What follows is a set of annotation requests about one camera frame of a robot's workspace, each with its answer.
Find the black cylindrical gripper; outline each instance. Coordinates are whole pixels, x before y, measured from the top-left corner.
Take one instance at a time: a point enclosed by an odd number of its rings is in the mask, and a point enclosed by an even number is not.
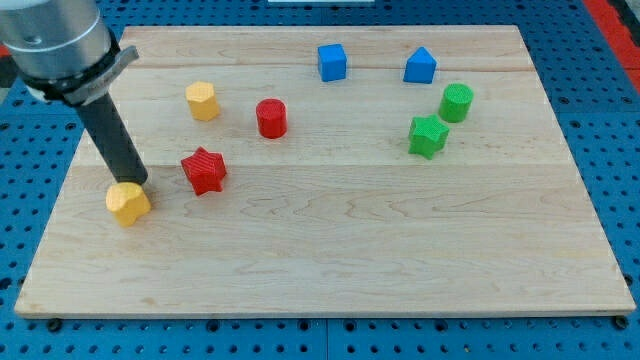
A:
[[[75,109],[116,181],[144,184],[147,181],[147,169],[142,164],[111,96],[106,94]]]

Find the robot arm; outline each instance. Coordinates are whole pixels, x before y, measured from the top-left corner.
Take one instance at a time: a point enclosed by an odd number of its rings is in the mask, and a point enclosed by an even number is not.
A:
[[[108,93],[138,53],[135,47],[120,49],[93,0],[0,1],[0,40],[36,98],[76,109],[118,182],[146,181]]]

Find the toy block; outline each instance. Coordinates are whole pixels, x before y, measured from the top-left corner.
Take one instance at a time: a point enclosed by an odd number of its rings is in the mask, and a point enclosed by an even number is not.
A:
[[[258,131],[267,139],[277,139],[287,132],[287,108],[278,99],[265,99],[256,106]]]
[[[342,44],[318,47],[318,72],[324,82],[347,77],[347,54]]]
[[[210,153],[199,147],[180,163],[197,196],[208,191],[222,191],[222,179],[227,175],[222,154]]]
[[[220,105],[212,83],[196,81],[187,86],[185,96],[194,119],[209,121],[220,114]]]
[[[467,117],[473,101],[473,91],[465,84],[449,84],[442,94],[438,114],[450,123],[461,122]]]
[[[404,81],[412,83],[431,84],[436,72],[436,59],[424,47],[418,48],[407,60],[404,69]]]
[[[420,154],[431,160],[442,150],[449,135],[449,128],[438,121],[437,115],[414,117],[409,130],[409,154]]]
[[[151,203],[142,187],[136,183],[121,182],[107,190],[107,209],[122,227],[133,225],[136,220],[151,210]]]

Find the green star-shaped block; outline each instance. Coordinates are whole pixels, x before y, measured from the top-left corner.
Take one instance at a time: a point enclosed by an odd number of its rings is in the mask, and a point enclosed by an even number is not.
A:
[[[420,154],[431,160],[436,151],[442,150],[449,135],[449,128],[438,121],[438,115],[414,117],[409,130],[409,154]]]

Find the green block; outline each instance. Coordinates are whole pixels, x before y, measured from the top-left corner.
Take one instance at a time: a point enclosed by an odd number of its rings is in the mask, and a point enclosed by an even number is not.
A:
[[[473,101],[473,91],[467,85],[449,84],[442,94],[438,113],[446,122],[461,122],[467,117],[471,101]]]
[[[449,128],[438,121],[437,115],[414,117],[409,129],[409,154],[420,154],[431,160],[444,148]]]

